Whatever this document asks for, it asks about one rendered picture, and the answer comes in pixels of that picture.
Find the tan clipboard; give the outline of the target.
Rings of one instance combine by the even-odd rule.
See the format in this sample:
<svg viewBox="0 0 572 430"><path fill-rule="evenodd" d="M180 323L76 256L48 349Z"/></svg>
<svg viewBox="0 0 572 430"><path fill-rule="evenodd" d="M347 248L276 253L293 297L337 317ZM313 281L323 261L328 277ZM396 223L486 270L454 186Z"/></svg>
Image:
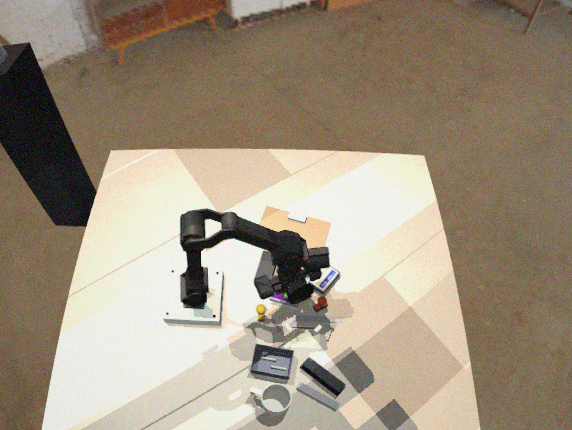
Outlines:
<svg viewBox="0 0 572 430"><path fill-rule="evenodd" d="M307 248L318 248L325 247L331 223L266 206L259 225L278 232L297 232L306 240Z"/></svg>

